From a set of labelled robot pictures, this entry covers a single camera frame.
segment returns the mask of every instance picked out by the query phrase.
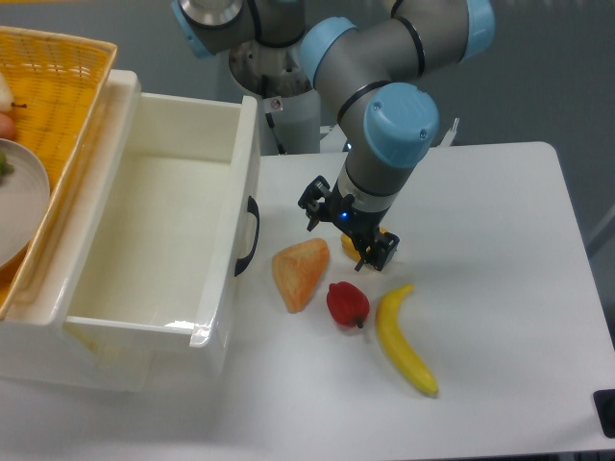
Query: wicker basket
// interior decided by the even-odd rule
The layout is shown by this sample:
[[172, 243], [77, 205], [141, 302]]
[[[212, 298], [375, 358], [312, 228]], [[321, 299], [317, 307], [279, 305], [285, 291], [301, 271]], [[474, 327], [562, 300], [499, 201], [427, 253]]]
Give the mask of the wicker basket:
[[0, 270], [0, 320], [15, 292], [27, 284], [74, 181], [86, 131], [115, 60], [111, 43], [0, 27], [0, 72], [11, 87], [16, 141], [42, 161], [52, 193], [26, 252]]

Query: black handle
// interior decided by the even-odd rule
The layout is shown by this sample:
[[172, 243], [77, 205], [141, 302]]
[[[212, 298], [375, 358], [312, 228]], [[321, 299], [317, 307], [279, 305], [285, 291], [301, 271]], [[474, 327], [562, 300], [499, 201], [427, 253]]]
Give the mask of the black handle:
[[254, 253], [257, 250], [258, 244], [258, 233], [260, 232], [260, 214], [258, 213], [258, 204], [257, 201], [254, 200], [254, 197], [248, 197], [248, 212], [254, 214], [254, 217], [257, 218], [257, 231], [254, 235], [254, 243], [252, 244], [252, 250], [248, 253], [247, 256], [241, 257], [237, 260], [234, 265], [234, 276], [237, 277], [243, 271], [248, 268], [250, 262], [252, 262], [252, 258], [254, 257]]

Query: gray robot arm segment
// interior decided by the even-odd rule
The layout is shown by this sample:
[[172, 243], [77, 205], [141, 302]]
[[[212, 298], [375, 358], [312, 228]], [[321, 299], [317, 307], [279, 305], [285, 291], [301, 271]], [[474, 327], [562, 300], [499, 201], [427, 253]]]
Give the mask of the gray robot arm segment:
[[250, 40], [264, 46], [284, 48], [298, 42], [304, 35], [304, 0], [173, 2], [173, 10], [188, 40], [198, 40], [209, 54], [214, 55]]

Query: red bell pepper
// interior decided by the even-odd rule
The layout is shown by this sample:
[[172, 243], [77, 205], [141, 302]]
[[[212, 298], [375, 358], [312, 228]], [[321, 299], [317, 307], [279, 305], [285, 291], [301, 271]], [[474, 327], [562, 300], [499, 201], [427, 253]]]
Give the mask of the red bell pepper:
[[369, 314], [369, 300], [347, 281], [329, 285], [327, 307], [333, 319], [343, 327], [363, 328]]

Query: table surface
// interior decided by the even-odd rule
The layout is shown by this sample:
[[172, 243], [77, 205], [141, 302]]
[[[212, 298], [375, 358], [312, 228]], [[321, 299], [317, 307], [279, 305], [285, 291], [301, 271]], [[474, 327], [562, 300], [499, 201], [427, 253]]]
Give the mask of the table surface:
[[[187, 377], [170, 354], [153, 365], [165, 377], [137, 394], [2, 380], [0, 457], [391, 460], [615, 448], [592, 400], [615, 386], [615, 353], [554, 150], [431, 150], [383, 221], [401, 244], [382, 273], [356, 273], [339, 232], [308, 233], [296, 206], [318, 174], [334, 181], [343, 158], [262, 159], [260, 241], [218, 383], [174, 387]], [[291, 315], [271, 256], [311, 237], [328, 241], [331, 264], [306, 310]], [[341, 280], [373, 312], [386, 291], [415, 284], [400, 324], [438, 379], [437, 399], [382, 353], [373, 312], [363, 330], [332, 321], [325, 297]]]

